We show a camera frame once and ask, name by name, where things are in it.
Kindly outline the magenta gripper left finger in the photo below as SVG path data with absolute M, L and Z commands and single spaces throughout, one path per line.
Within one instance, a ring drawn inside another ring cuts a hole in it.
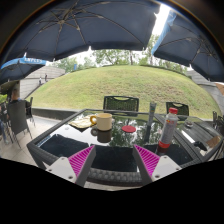
M 96 149 L 92 145 L 70 157 L 60 157 L 46 171 L 83 187 L 95 156 Z

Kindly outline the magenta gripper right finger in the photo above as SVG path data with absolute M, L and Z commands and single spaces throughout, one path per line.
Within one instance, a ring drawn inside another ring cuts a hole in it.
M 139 168 L 143 185 L 181 170 L 181 167 L 169 156 L 158 156 L 138 145 L 133 146 L 133 156 Z

